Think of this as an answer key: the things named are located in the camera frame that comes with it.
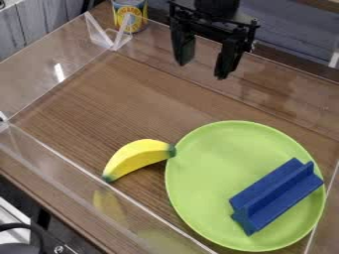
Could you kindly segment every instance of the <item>plate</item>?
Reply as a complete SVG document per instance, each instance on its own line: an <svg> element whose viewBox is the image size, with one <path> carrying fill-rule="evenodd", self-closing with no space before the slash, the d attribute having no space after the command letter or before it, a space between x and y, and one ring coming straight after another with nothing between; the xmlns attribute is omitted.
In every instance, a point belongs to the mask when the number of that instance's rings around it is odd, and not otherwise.
<svg viewBox="0 0 339 254"><path fill-rule="evenodd" d="M252 236L231 219L233 195L289 159L315 163L285 134L251 122L217 122L191 132L176 149L165 167L167 192L177 214L201 236L228 248L259 252L307 235L323 212L324 187ZM315 174L321 178L316 163Z"/></svg>

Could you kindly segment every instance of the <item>can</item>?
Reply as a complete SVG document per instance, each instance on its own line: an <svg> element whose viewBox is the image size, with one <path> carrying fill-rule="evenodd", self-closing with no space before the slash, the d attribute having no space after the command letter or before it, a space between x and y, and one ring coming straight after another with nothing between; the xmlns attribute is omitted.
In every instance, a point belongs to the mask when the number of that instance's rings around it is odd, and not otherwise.
<svg viewBox="0 0 339 254"><path fill-rule="evenodd" d="M148 3L147 0L110 0L113 12L113 25L120 29L125 14L130 14L124 32L137 33L147 26Z"/></svg>

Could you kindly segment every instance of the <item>clear acrylic box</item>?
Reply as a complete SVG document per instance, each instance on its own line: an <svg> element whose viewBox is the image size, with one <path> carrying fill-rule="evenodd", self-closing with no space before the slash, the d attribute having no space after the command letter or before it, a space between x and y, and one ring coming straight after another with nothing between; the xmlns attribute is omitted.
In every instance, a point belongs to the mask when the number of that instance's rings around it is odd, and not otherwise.
<svg viewBox="0 0 339 254"><path fill-rule="evenodd" d="M195 60L179 67L168 27L148 20L141 32L125 34L130 18L116 30L101 5L0 64L0 174L105 252L241 253L180 220L163 164L112 185L100 173L134 139L175 143L215 121L260 122L303 144L328 191L311 234L269 253L337 253L336 84L251 54L219 81L217 43L197 38ZM271 86L277 79L284 87Z"/></svg>

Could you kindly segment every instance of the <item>blue block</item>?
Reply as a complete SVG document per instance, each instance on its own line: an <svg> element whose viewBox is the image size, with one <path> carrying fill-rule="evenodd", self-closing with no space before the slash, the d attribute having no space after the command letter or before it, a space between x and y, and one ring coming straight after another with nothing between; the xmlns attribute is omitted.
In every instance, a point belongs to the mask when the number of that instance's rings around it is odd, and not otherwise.
<svg viewBox="0 0 339 254"><path fill-rule="evenodd" d="M229 200L232 219L245 234L259 232L321 185L321 179L313 174L313 163L303 165L296 159L265 175Z"/></svg>

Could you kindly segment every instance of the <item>yellow banana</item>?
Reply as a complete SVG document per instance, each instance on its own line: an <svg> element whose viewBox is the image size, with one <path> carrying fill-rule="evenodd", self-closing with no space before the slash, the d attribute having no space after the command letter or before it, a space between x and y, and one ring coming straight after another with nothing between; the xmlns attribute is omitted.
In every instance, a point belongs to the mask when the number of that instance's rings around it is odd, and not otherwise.
<svg viewBox="0 0 339 254"><path fill-rule="evenodd" d="M137 169L175 156L175 147L152 139L137 140L121 147L113 154L102 171L109 183Z"/></svg>

